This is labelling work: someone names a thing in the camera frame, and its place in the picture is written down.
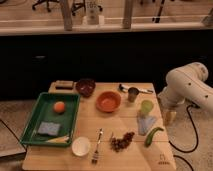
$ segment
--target green plastic tray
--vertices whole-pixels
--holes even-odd
[[[78,94],[41,93],[32,110],[31,117],[23,131],[20,142],[26,145],[70,146],[75,128],[79,100],[80,96]],[[53,111],[53,105],[57,101],[63,101],[65,103],[66,110],[63,114],[57,114]],[[69,135],[69,140],[66,143],[46,142],[56,137],[37,133],[42,121],[60,123],[61,128],[57,137]]]

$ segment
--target wooden table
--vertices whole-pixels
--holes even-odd
[[[125,83],[129,86],[154,90],[151,83]],[[24,170],[93,170],[93,171],[173,171],[176,169],[175,161],[168,143],[168,136],[161,117],[161,111],[156,94],[140,93],[134,103],[127,100],[127,93],[118,91],[119,83],[96,83],[93,95],[89,98],[81,97],[76,127],[73,139],[79,136],[88,137],[92,148],[87,156],[77,157],[72,153],[71,147],[28,147],[23,162]],[[121,95],[121,105],[113,113],[102,113],[95,107],[95,101],[103,91],[116,91]],[[51,84],[49,92],[70,93],[75,90],[56,90],[55,83]],[[163,127],[163,132],[157,132],[149,148],[144,147],[146,136],[138,135],[136,115],[140,103],[144,99],[153,101],[154,109],[150,115],[157,117],[153,127]],[[97,143],[98,131],[103,128],[104,134],[100,144],[100,158],[98,164],[91,163],[92,154]],[[112,132],[115,137],[122,137],[126,132],[134,131],[133,142],[127,149],[114,152],[110,149],[109,139]]]

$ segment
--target cucumber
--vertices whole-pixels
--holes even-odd
[[[149,147],[151,144],[152,144],[152,139],[154,137],[154,134],[157,132],[157,131],[164,131],[163,128],[161,127],[156,127],[156,128],[153,128],[150,133],[147,135],[146,137],[146,140],[144,142],[144,145],[145,147]]]

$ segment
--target white bowl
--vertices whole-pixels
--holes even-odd
[[[72,143],[72,151],[76,156],[85,156],[91,147],[90,140],[86,137],[78,137]]]

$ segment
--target wall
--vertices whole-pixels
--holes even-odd
[[[0,37],[1,99],[36,98],[54,80],[153,82],[160,91],[174,67],[209,69],[212,30]]]

